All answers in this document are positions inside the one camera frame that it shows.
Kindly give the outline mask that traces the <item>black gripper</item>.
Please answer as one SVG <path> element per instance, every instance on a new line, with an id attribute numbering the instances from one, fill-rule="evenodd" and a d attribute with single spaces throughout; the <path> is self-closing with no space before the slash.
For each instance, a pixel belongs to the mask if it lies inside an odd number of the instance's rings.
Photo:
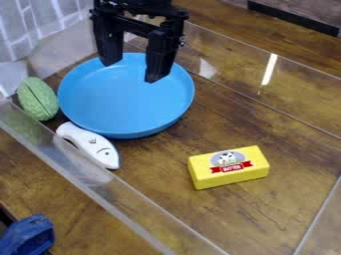
<path id="1" fill-rule="evenodd" d="M 104 66 L 122 58 L 124 32 L 148 37 L 145 81 L 153 83 L 171 72 L 176 50 L 181 44 L 185 10 L 175 7 L 171 0 L 93 0 L 89 10 L 97 54 Z M 151 25 L 135 17 L 164 17 Z"/>

